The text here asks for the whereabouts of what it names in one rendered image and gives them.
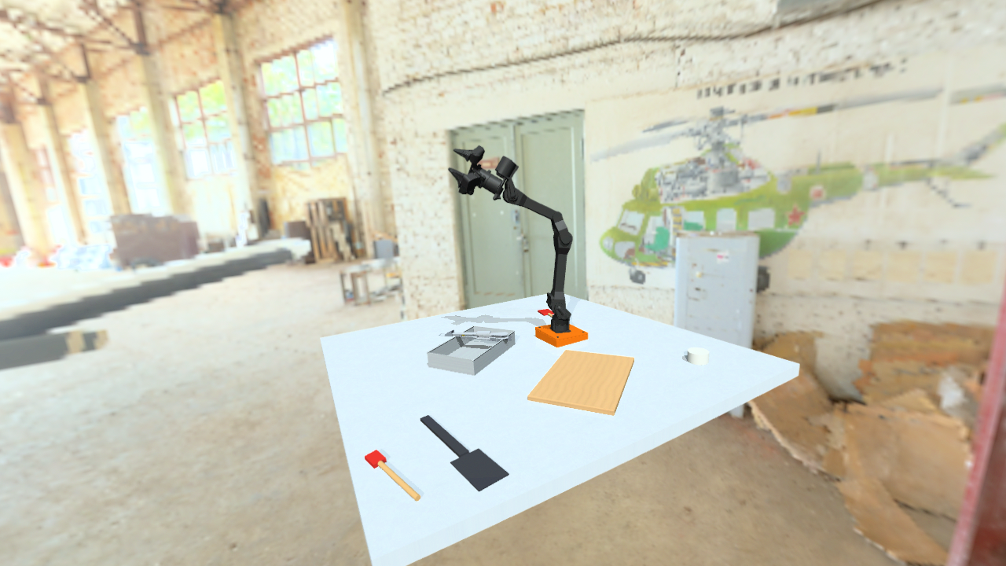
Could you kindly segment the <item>white short cylinder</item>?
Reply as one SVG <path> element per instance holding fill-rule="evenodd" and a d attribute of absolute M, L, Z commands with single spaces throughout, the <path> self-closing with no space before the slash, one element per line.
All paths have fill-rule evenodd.
<path fill-rule="evenodd" d="M 694 365 L 706 365 L 709 363 L 709 351 L 701 347 L 690 347 L 688 349 L 688 362 Z"/>

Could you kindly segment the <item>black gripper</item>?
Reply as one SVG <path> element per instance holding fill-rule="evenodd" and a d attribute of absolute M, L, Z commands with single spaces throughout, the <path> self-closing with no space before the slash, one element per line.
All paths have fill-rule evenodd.
<path fill-rule="evenodd" d="M 456 152 L 457 155 L 464 157 L 467 163 L 468 161 L 471 162 L 472 165 L 470 169 L 468 169 L 468 173 L 471 173 L 473 171 L 473 168 L 477 169 L 477 171 L 480 171 L 481 175 L 483 175 L 484 177 L 483 180 L 480 179 L 480 184 L 482 184 L 481 187 L 483 187 L 484 189 L 488 178 L 491 176 L 491 171 L 485 171 L 485 169 L 483 169 L 480 164 L 477 166 L 477 164 L 483 158 L 483 154 L 485 152 L 483 147 L 479 145 L 474 150 L 454 149 L 453 151 Z M 459 189 L 459 193 L 466 194 L 466 191 L 463 191 L 464 187 L 461 184 L 464 173 L 460 171 L 455 171 L 455 169 L 452 168 L 448 168 L 448 171 L 450 172 L 451 175 L 455 176 L 455 179 L 457 180 L 457 188 Z M 480 186 L 478 187 L 479 189 L 481 189 Z"/>

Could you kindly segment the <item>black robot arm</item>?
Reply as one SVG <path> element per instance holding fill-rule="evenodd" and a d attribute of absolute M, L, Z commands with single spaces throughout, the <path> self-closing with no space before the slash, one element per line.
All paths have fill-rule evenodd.
<path fill-rule="evenodd" d="M 549 308 L 554 313 L 553 319 L 551 319 L 552 331 L 556 333 L 570 333 L 569 330 L 569 318 L 571 317 L 571 312 L 567 310 L 567 300 L 564 295 L 564 281 L 565 272 L 567 272 L 567 254 L 569 248 L 571 248 L 572 237 L 571 233 L 568 232 L 567 224 L 563 219 L 563 214 L 556 211 L 556 209 L 551 209 L 546 207 L 544 204 L 540 204 L 532 198 L 525 196 L 522 191 L 518 190 L 512 181 L 512 176 L 517 171 L 519 166 L 514 164 L 511 159 L 503 156 L 498 166 L 496 166 L 496 175 L 503 178 L 501 180 L 495 175 L 491 175 L 484 189 L 491 191 L 494 194 L 494 200 L 501 198 L 500 195 L 503 191 L 503 184 L 505 183 L 505 190 L 503 191 L 503 198 L 505 203 L 516 204 L 519 207 L 525 207 L 536 212 L 536 214 L 546 216 L 546 218 L 551 219 L 551 226 L 553 227 L 553 241 L 554 248 L 556 248 L 556 267 L 554 267 L 553 276 L 553 289 L 551 292 L 547 292 L 546 303 L 549 304 Z M 473 168 L 471 173 L 464 175 L 462 177 L 463 191 L 471 196 L 474 193 L 475 186 L 480 186 L 480 179 L 483 180 L 483 175 L 480 171 Z M 507 179 L 507 180 L 506 180 Z"/>

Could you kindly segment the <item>dark grey spatula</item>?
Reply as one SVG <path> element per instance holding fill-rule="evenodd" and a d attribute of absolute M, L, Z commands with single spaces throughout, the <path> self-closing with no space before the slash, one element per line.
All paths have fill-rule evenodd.
<path fill-rule="evenodd" d="M 509 473 L 497 465 L 487 454 L 483 454 L 480 449 L 468 452 L 466 447 L 463 447 L 450 433 L 446 432 L 437 421 L 432 420 L 430 415 L 421 417 L 420 421 L 457 455 L 457 459 L 451 461 L 450 464 L 462 474 L 464 479 L 478 492 L 509 476 Z"/>

